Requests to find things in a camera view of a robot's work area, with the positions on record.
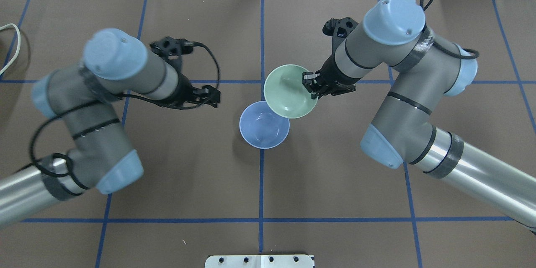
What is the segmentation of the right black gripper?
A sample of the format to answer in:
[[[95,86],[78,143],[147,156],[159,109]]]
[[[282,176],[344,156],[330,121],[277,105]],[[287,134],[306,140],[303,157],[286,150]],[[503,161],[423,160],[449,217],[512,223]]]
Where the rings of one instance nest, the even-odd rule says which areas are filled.
[[[320,99],[325,95],[337,96],[356,91],[356,78],[343,74],[335,62],[334,54],[329,56],[323,66],[315,73],[303,72],[302,84],[311,94],[312,99]]]

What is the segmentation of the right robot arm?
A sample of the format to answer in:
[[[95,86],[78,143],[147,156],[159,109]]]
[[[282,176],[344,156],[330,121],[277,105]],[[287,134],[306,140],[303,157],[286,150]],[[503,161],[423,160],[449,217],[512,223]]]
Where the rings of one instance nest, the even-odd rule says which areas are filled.
[[[424,0],[379,0],[361,22],[327,20],[332,53],[302,83],[312,99],[356,90],[380,64],[398,72],[360,142],[381,165],[414,165],[535,232],[535,178],[437,128],[430,116],[444,96],[461,94],[477,73],[475,50],[436,35]]]

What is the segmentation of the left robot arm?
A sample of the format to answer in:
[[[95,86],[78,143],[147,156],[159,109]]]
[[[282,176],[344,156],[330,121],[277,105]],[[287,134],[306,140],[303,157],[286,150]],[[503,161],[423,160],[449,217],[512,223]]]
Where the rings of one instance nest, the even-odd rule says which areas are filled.
[[[182,57],[195,47],[209,53],[220,84],[220,65],[205,44],[167,36],[145,46],[115,28],[95,33],[76,64],[37,81],[32,101],[46,121],[29,142],[28,165],[1,180],[1,228],[92,188],[110,194],[140,179],[141,160],[112,103],[134,98],[173,110],[216,108],[221,101],[218,85],[196,88],[181,71]],[[75,147],[38,158],[38,137],[58,120],[65,123]]]

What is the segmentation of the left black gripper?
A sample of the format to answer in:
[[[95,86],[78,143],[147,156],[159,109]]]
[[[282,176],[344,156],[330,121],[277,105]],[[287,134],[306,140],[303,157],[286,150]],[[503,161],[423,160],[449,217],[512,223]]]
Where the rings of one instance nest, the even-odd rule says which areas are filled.
[[[222,93],[212,85],[203,85],[202,88],[194,87],[190,80],[180,74],[174,92],[169,96],[169,104],[178,109],[194,109],[201,105],[209,105],[218,108],[221,103]]]

